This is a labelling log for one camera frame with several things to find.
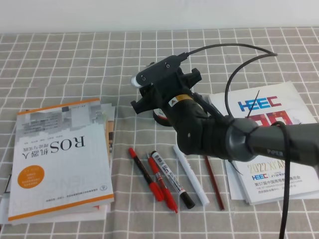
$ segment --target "checkered tablecloth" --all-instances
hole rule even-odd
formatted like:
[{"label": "checkered tablecloth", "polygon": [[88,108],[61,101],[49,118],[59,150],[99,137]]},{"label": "checkered tablecloth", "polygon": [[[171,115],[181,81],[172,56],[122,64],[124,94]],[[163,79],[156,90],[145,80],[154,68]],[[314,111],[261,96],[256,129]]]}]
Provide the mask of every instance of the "checkered tablecloth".
[{"label": "checkered tablecloth", "polygon": [[[252,63],[238,73],[231,90],[292,81],[319,121],[319,28],[213,29],[158,32],[93,32],[0,35],[0,192],[12,168],[16,113],[27,109],[100,97],[116,108],[112,182],[115,202],[105,221],[3,226],[2,239],[272,239],[278,237],[281,202],[248,206],[232,201],[223,162],[211,158],[226,210],[219,211],[201,157],[189,163],[210,204],[203,208],[172,146],[175,132],[155,123],[152,112],[136,115],[130,102],[140,98],[130,76],[166,56],[215,43],[254,44],[277,58]],[[227,78],[257,53],[239,47],[214,48],[184,61],[197,68],[194,87],[205,96],[223,92]],[[157,150],[178,176],[196,206],[178,198],[179,213],[154,200],[128,154],[133,147],[151,172],[146,153]],[[286,237],[319,238],[319,200],[291,200]]]}]

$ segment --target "red pencil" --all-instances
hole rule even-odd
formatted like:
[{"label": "red pencil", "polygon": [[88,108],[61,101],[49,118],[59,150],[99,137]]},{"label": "red pencil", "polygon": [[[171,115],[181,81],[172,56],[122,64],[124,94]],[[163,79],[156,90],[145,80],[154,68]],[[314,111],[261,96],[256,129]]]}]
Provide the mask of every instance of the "red pencil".
[{"label": "red pencil", "polygon": [[213,185],[213,188],[214,188],[214,191],[215,191],[215,194],[216,194],[216,199],[217,199],[217,202],[218,202],[219,209],[221,211],[224,211],[225,207],[224,207],[224,204],[223,204],[223,200],[221,199],[221,196],[220,196],[220,193],[219,193],[219,189],[218,189],[218,186],[217,186],[213,171],[211,170],[208,157],[204,156],[204,158],[205,158],[206,168],[207,168],[209,176],[210,176],[211,184]]}]

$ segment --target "warning label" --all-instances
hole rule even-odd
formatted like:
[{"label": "warning label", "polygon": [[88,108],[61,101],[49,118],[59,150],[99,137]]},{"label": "warning label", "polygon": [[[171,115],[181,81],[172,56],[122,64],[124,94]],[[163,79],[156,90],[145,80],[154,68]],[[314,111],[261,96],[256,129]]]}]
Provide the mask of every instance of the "warning label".
[{"label": "warning label", "polygon": [[171,107],[173,107],[177,102],[183,101],[183,100],[192,100],[192,98],[188,95],[179,95],[171,99],[168,103]]}]

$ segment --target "book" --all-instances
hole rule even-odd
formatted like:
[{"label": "book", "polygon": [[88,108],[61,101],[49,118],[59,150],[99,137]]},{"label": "book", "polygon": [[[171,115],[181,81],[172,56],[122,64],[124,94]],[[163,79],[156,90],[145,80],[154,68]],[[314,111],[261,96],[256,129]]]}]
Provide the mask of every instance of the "book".
[{"label": "book", "polygon": [[102,113],[105,118],[104,131],[105,139],[108,147],[108,156],[111,163],[114,133],[115,107],[112,104],[101,104]]},{"label": "book", "polygon": [[10,223],[35,222],[112,201],[99,99],[18,113]]},{"label": "book", "polygon": [[[269,126],[275,121],[285,124],[315,123],[316,120],[291,82],[233,91],[229,93],[229,106],[235,118],[244,118],[260,90],[250,118],[258,125]],[[224,93],[210,95],[209,101],[226,115]],[[231,175],[229,180],[239,179],[244,198],[250,205],[283,199],[285,162],[257,156],[249,162],[233,161],[242,174]],[[234,185],[229,183],[233,193]],[[291,163],[290,197],[318,195],[319,179],[313,167]]]},{"label": "book", "polygon": [[[0,224],[9,224],[9,202],[11,189],[11,175],[9,176],[5,192],[0,202]],[[60,223],[60,222],[77,222],[77,221],[96,221],[105,220],[106,213],[110,207],[108,205],[101,205],[99,207],[90,207],[75,213],[46,218],[37,223]]]}]

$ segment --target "red marker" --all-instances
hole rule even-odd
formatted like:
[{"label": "red marker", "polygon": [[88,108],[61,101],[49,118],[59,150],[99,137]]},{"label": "red marker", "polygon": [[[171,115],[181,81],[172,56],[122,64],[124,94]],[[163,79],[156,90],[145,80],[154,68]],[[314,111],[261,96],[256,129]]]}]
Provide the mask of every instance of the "red marker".
[{"label": "red marker", "polygon": [[148,162],[151,166],[153,173],[156,175],[156,177],[158,179],[160,189],[164,193],[167,207],[169,209],[175,211],[176,213],[178,213],[176,202],[175,202],[173,196],[171,195],[169,189],[165,186],[164,180],[160,174],[159,168],[157,167],[153,157],[149,156],[149,154],[148,154]]},{"label": "red marker", "polygon": [[132,148],[129,148],[129,153],[130,153],[131,157],[134,159],[134,161],[135,161],[136,165],[138,166],[138,168],[140,169],[140,171],[142,172],[142,174],[143,174],[146,182],[148,183],[150,190],[153,192],[156,200],[158,200],[159,202],[163,201],[164,194],[161,191],[159,185],[156,182],[153,182],[150,175],[148,174],[148,172],[146,171],[146,169],[142,165],[142,162],[137,157],[136,153],[134,152],[134,150]]}]

